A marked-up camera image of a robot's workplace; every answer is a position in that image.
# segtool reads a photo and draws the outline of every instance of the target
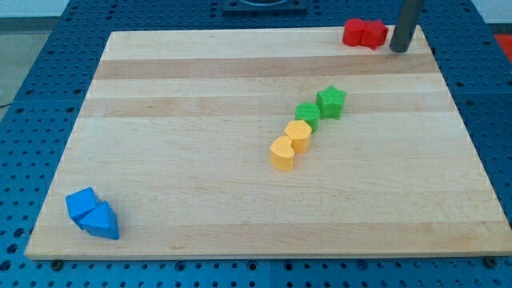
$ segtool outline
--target toy block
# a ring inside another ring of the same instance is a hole
[[[295,109],[295,120],[304,120],[311,127],[312,134],[318,129],[318,120],[320,119],[320,110],[309,102],[298,104]]]
[[[365,22],[359,18],[347,20],[343,31],[343,43],[348,46],[358,46],[361,42],[362,31],[365,25]]]
[[[80,224],[92,236],[119,239],[118,217],[107,201],[97,205],[80,220]]]
[[[99,203],[100,200],[98,196],[90,187],[66,196],[67,213],[80,229],[83,229],[80,220]]]
[[[311,142],[311,127],[304,120],[293,120],[285,128],[286,136],[291,139],[295,153],[305,153]]]
[[[366,21],[365,24],[359,45],[369,47],[372,50],[384,45],[389,28],[381,20]]]
[[[270,163],[283,171],[294,168],[295,151],[291,147],[292,140],[288,136],[281,136],[270,145]]]
[[[339,119],[345,106],[346,92],[338,90],[330,85],[327,89],[317,93],[317,106],[320,109],[320,117]]]

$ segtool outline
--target yellow block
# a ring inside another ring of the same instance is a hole
[[[311,142],[311,127],[304,120],[293,120],[285,128],[286,136],[291,138],[295,153],[305,153]]]
[[[294,168],[294,149],[291,147],[291,138],[281,136],[270,145],[270,163],[283,171]]]

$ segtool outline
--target wooden cutting board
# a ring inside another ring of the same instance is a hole
[[[406,54],[339,45],[340,33],[112,33],[26,255],[510,254],[512,231],[421,29]],[[270,144],[328,85],[348,91],[342,119],[322,120],[295,168],[276,170]],[[65,196],[87,186],[117,212],[120,240],[68,218]]]

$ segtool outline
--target gray floor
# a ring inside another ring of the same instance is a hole
[[[49,33],[0,34],[0,106],[12,103]],[[9,107],[0,108],[0,121]]]

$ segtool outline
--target wooden board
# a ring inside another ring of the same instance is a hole
[[[501,255],[512,231],[421,29],[394,54],[342,28],[112,33],[39,215],[33,259]],[[348,91],[295,168],[294,108]],[[64,197],[92,186],[121,240]]]

